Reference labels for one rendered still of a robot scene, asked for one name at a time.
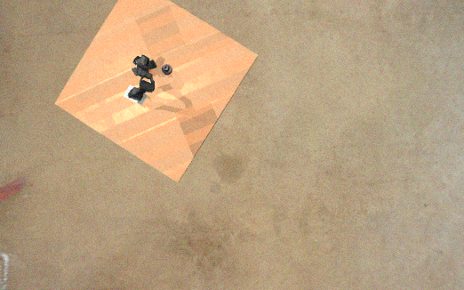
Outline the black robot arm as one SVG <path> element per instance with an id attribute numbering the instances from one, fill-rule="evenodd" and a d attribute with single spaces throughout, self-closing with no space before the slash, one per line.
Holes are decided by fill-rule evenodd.
<path id="1" fill-rule="evenodd" d="M 137 75 L 140 76 L 141 79 L 143 77 L 145 77 L 146 79 L 149 79 L 150 82 L 140 79 L 139 87 L 138 88 L 133 87 L 133 89 L 131 89 L 128 92 L 129 99 L 133 99 L 134 101 L 141 101 L 144 93 L 152 93 L 155 90 L 156 83 L 153 79 L 153 75 L 151 73 L 148 73 L 149 61 L 150 61 L 150 58 L 143 54 L 141 55 L 141 57 L 137 56 L 134 58 L 132 63 L 135 66 L 137 65 L 136 67 Z"/>

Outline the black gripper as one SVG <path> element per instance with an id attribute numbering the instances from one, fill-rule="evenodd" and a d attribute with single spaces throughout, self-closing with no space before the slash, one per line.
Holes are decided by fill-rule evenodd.
<path id="1" fill-rule="evenodd" d="M 156 64 L 155 64 L 154 60 L 150 60 L 150 61 L 149 61 L 148 67 L 149 67 L 149 69 L 156 68 Z M 135 68 L 132 68 L 132 71 L 133 71 L 133 73 L 135 74 L 135 76 L 137 76 L 136 67 L 135 67 Z"/>

